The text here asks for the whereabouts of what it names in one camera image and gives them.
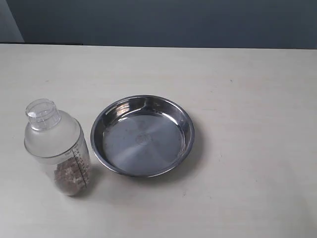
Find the white table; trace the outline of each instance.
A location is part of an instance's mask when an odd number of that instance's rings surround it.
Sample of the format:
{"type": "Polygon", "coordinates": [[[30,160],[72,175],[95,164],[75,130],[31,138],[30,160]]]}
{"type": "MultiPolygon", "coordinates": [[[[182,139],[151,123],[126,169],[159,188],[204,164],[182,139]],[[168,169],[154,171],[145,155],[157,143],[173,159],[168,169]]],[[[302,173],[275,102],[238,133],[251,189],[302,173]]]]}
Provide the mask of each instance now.
{"type": "Polygon", "coordinates": [[[317,51],[0,45],[0,237],[317,237],[317,51]],[[130,95],[180,104],[196,140],[175,170],[104,168],[90,129],[130,95]],[[24,109],[49,98],[76,117],[89,190],[61,195],[23,146],[24,109]]]}

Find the gray wall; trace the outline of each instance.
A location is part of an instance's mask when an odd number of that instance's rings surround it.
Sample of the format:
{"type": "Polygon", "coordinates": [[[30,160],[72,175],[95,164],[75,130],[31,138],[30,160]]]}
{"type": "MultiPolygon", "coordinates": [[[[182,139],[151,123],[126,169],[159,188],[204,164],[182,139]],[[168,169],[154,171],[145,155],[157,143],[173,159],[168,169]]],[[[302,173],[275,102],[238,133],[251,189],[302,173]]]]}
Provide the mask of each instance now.
{"type": "Polygon", "coordinates": [[[7,0],[26,42],[314,48],[317,0],[7,0]]]}
{"type": "Polygon", "coordinates": [[[21,33],[5,0],[0,0],[0,42],[23,42],[21,33]]]}

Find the clear plastic shaker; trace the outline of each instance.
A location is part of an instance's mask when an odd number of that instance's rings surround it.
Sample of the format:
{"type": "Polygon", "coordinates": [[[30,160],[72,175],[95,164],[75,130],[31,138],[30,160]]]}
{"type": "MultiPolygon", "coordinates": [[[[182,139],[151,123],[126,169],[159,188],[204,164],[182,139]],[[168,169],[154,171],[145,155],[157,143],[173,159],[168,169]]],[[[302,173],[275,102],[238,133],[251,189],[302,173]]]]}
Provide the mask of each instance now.
{"type": "Polygon", "coordinates": [[[48,99],[33,101],[25,113],[29,119],[26,150],[62,193],[72,196],[84,190],[89,183],[90,158],[79,122],[48,99]]]}

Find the bowl rim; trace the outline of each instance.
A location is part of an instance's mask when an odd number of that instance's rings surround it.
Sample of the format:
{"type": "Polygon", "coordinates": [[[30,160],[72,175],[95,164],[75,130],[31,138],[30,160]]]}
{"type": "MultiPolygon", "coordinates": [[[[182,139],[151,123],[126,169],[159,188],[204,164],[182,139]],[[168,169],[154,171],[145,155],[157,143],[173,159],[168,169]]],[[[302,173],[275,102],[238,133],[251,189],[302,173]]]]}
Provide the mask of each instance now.
{"type": "Polygon", "coordinates": [[[193,122],[192,122],[191,118],[189,117],[189,115],[187,114],[187,112],[184,109],[182,109],[179,105],[174,103],[173,101],[171,101],[169,99],[166,99],[166,98],[163,98],[163,97],[154,96],[154,95],[135,95],[135,96],[125,97],[125,98],[122,98],[120,100],[115,101],[114,103],[110,104],[109,106],[107,106],[105,109],[103,109],[99,113],[99,115],[96,117],[96,119],[95,119],[95,121],[93,123],[92,129],[91,129],[91,133],[90,133],[90,143],[91,143],[91,147],[93,149],[93,152],[94,152],[95,156],[97,157],[97,159],[105,167],[107,167],[109,170],[111,170],[111,171],[113,171],[115,173],[121,174],[121,175],[126,175],[126,176],[130,176],[130,177],[139,177],[139,178],[156,177],[156,176],[165,174],[165,173],[171,171],[172,169],[176,168],[189,155],[190,151],[192,150],[192,147],[193,147],[193,144],[194,144],[194,140],[195,140],[195,128],[194,128],[193,122]],[[128,101],[128,100],[135,99],[135,98],[144,98],[144,97],[156,98],[156,99],[159,99],[159,100],[163,100],[163,101],[166,101],[166,102],[170,103],[174,107],[176,107],[181,113],[184,114],[184,116],[185,116],[185,118],[186,118],[186,120],[187,120],[187,122],[189,124],[189,130],[190,130],[191,135],[190,135],[188,146],[185,149],[185,152],[181,156],[179,156],[178,159],[173,164],[171,164],[170,166],[168,166],[168,167],[166,167],[164,169],[156,171],[156,172],[152,172],[152,173],[148,173],[148,174],[134,174],[134,173],[130,173],[130,172],[121,170],[118,167],[115,167],[112,164],[108,163],[106,161],[106,159],[104,159],[102,157],[102,155],[98,152],[98,149],[97,149],[96,144],[95,144],[95,138],[94,137],[95,137],[96,126],[97,126],[99,120],[101,119],[102,115],[105,112],[107,112],[109,109],[113,108],[117,104],[123,103],[124,101],[128,101]]]}

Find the stainless steel bowl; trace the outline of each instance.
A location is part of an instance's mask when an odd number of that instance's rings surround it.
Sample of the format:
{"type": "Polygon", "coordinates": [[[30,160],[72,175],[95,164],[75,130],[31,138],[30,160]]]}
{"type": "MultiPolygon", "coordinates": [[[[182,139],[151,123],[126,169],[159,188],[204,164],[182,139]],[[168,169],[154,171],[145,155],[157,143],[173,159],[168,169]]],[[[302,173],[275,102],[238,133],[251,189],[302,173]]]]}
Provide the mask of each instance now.
{"type": "Polygon", "coordinates": [[[154,177],[178,166],[195,138],[187,113],[157,96],[132,96],[105,108],[90,135],[93,151],[110,170],[132,177],[154,177]]]}

